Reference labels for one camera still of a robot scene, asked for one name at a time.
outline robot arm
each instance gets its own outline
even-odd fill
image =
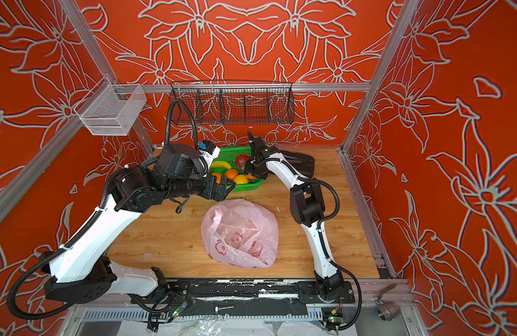
[[[262,179],[273,173],[289,189],[290,212],[296,223],[302,226],[313,253],[319,295],[326,302],[336,299],[343,277],[331,263],[334,259],[324,230],[325,205],[318,180],[309,179],[297,171],[277,147],[268,147],[262,138],[253,137],[250,132],[248,136],[251,158],[245,172]]]
[[[129,167],[116,173],[108,185],[105,209],[96,209],[92,214],[102,211],[94,224],[71,248],[48,263],[45,271],[51,278],[45,284],[47,299],[87,303],[109,293],[150,295],[153,299],[164,295],[168,284],[158,268],[124,267],[102,254],[129,224],[166,198],[199,195],[224,200],[234,188],[234,182],[222,178],[217,183],[208,173],[219,152],[207,140],[199,144],[198,151],[183,144],[168,144],[153,170]]]

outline orange wall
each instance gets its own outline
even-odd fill
[[[57,4],[0,0],[0,191],[101,78]]]
[[[517,1],[423,0],[349,153],[431,335],[517,335]]]
[[[71,117],[101,75],[57,1],[0,1],[0,191]],[[81,129],[0,223],[0,335],[56,335],[64,316],[13,318],[8,289],[40,253],[65,242],[99,203],[105,178],[145,159],[136,135],[94,137]],[[30,313],[45,300],[36,273],[18,305]]]
[[[0,335],[58,333],[66,313],[28,323],[15,319],[6,308],[8,288],[37,262],[40,253],[56,250],[85,222],[99,204],[111,173],[145,158],[133,138],[94,137],[82,128],[4,219],[0,224]],[[43,282],[48,275],[35,274],[21,287],[18,306],[30,313],[61,306],[45,299]]]
[[[120,2],[78,0],[121,83],[246,79],[369,81],[402,1]],[[361,92],[296,96],[292,126],[254,126],[275,144],[341,144]],[[141,120],[164,139],[169,97],[149,95]],[[200,138],[243,144],[248,127],[203,125]],[[187,133],[173,129],[172,134]]]

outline wooden tabletop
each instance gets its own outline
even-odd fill
[[[331,251],[337,264],[356,277],[379,277],[363,228],[335,149],[282,148],[312,155],[314,176],[332,185],[341,208],[325,223]],[[322,188],[326,215],[335,208],[331,193]],[[314,278],[314,262],[307,237],[290,214],[289,191],[275,175],[251,192],[233,192],[227,199],[244,198],[275,214],[279,225],[279,250],[269,268],[241,268],[211,259],[202,244],[200,225],[206,211],[216,204],[192,196],[181,214],[166,200],[152,206],[129,225],[111,245],[109,257],[121,265],[159,267],[166,277],[290,277]]]

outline silver wire mesh basket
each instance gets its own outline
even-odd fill
[[[186,103],[196,124],[290,125],[294,122],[294,94],[291,83],[222,81],[171,83],[172,98]],[[190,124],[187,113],[176,105],[171,122]]]

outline yellow lemon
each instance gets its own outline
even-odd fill
[[[246,185],[249,182],[245,175],[242,174],[236,176],[233,180],[237,185]]]

